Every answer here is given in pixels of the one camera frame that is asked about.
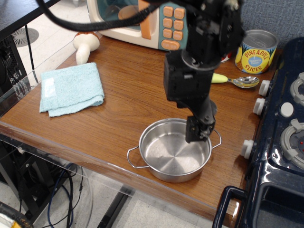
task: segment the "toy mushroom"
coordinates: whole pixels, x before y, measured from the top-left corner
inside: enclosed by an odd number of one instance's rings
[[[73,45],[76,48],[77,65],[87,63],[90,52],[95,51],[99,47],[99,38],[93,32],[78,32],[73,40]]]

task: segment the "orange button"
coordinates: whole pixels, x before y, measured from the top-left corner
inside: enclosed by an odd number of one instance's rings
[[[185,10],[182,8],[176,8],[174,11],[174,17],[176,19],[183,19],[185,17]]]
[[[174,29],[182,30],[184,28],[184,22],[182,20],[175,20],[174,21]]]
[[[172,21],[172,19],[165,18],[165,19],[162,21],[162,24],[163,24],[163,26],[166,27],[166,28],[172,28],[173,21]]]
[[[173,7],[171,7],[171,6],[165,6],[163,8],[163,14],[166,17],[172,17],[173,16]]]
[[[171,38],[172,37],[172,30],[165,28],[162,32],[162,35],[166,38]]]
[[[164,49],[167,49],[167,50],[170,50],[170,51],[176,51],[180,48],[180,44],[177,41],[168,40],[168,39],[164,39],[161,42],[161,46]]]
[[[173,39],[175,40],[182,40],[183,32],[181,31],[174,31],[173,32]]]

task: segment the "spoon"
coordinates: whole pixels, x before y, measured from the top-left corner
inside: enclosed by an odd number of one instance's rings
[[[231,82],[240,88],[252,88],[259,84],[260,80],[257,77],[247,76],[236,79],[227,78],[224,75],[214,73],[211,83]]]

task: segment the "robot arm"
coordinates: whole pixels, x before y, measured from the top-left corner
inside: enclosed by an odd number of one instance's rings
[[[168,0],[145,0],[150,6],[135,16],[117,21],[81,24],[54,16],[43,0],[36,0],[54,23],[74,31],[98,31],[126,27],[142,22]],[[187,119],[186,141],[208,139],[214,125],[217,108],[209,98],[212,75],[227,53],[237,49],[243,39],[241,27],[242,0],[172,0],[187,12],[188,41],[185,50],[166,55],[164,88],[167,99],[178,108],[189,108],[193,116]]]

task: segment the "stove knob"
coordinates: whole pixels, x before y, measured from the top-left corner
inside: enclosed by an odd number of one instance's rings
[[[260,90],[258,91],[258,94],[261,96],[266,96],[268,89],[269,89],[270,81],[269,80],[263,80],[260,86]]]
[[[288,118],[294,113],[294,107],[291,103],[285,102],[280,108],[280,113],[283,117]]]
[[[245,159],[249,159],[252,147],[253,147],[253,140],[244,140],[241,156],[243,156]]]
[[[253,108],[253,113],[255,113],[257,115],[261,115],[262,111],[263,111],[264,104],[265,104],[265,99],[264,98],[258,98],[256,100],[256,104]]]

